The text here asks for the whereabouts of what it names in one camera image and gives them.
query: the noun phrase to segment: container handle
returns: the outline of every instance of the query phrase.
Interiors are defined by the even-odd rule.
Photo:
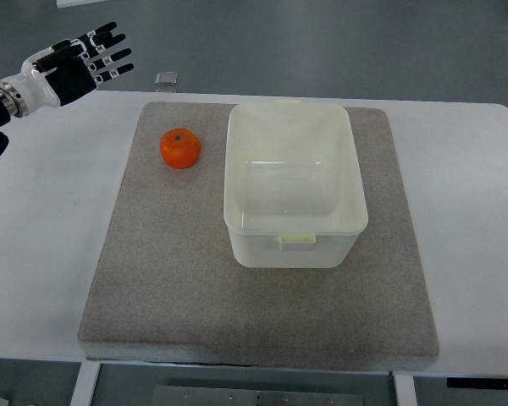
[[[314,248],[316,235],[314,234],[282,234],[279,236],[281,251],[308,251]]]

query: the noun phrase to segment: white plastic bin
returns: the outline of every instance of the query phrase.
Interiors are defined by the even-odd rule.
[[[350,119],[327,103],[244,103],[229,115],[224,220],[248,267],[331,268],[367,226]]]

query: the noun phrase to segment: white table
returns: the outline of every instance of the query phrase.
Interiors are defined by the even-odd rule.
[[[146,103],[271,99],[97,91],[4,126],[0,357],[84,358],[77,330]],[[393,130],[440,342],[434,364],[401,373],[508,377],[508,109],[330,101],[381,108]]]

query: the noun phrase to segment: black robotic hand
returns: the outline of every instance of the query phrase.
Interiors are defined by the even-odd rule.
[[[27,58],[19,74],[0,80],[0,127],[11,116],[25,117],[42,106],[65,106],[132,70],[131,63],[108,69],[131,53],[125,48],[108,55],[107,50],[125,38],[124,34],[113,35],[116,27],[111,22],[73,40],[60,41]],[[7,146],[8,137],[0,133],[0,155]]]

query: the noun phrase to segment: gray floor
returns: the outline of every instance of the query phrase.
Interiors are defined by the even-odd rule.
[[[508,391],[446,387],[445,378],[414,378],[417,406],[508,406]]]
[[[0,0],[0,79],[109,20],[136,68],[103,89],[154,91],[176,71],[179,92],[508,107],[508,0]]]
[[[69,406],[80,362],[0,359],[0,398],[9,406]]]

